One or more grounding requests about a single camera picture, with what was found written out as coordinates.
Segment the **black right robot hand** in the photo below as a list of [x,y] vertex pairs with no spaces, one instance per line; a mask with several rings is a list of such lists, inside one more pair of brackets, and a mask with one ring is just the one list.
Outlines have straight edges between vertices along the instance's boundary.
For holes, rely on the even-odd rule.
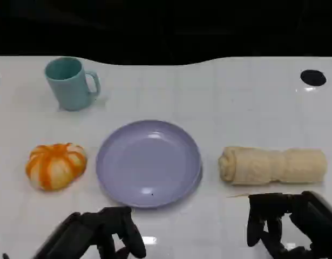
[[[318,193],[249,195],[247,244],[263,243],[272,258],[332,258],[332,206]],[[310,248],[291,250],[281,243],[282,217],[307,236]]]

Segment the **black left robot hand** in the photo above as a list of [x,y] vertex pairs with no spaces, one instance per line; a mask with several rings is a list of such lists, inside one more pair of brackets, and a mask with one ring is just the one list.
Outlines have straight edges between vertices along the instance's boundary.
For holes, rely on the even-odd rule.
[[96,246],[100,258],[146,257],[142,236],[130,207],[106,207],[95,213],[69,215],[41,245],[33,258],[81,258]]

